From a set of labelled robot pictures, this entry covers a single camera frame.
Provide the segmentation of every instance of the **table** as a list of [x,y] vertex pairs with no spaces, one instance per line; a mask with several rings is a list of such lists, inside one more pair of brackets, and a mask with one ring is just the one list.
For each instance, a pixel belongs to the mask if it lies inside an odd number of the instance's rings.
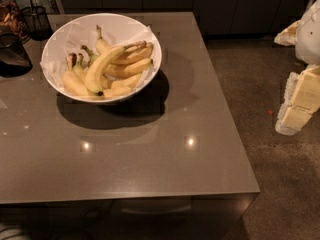
[[[94,106],[57,94],[39,66],[45,41],[25,44],[30,72],[0,78],[0,204],[117,200],[117,214],[230,226],[260,190],[195,18],[125,15],[150,25],[163,52],[132,99]],[[80,16],[49,20],[55,30]]]

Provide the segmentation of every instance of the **glass jar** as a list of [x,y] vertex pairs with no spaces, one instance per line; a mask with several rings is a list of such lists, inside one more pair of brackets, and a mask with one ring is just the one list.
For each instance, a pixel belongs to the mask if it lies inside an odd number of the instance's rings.
[[0,33],[12,32],[22,43],[29,40],[28,30],[16,0],[0,0]]

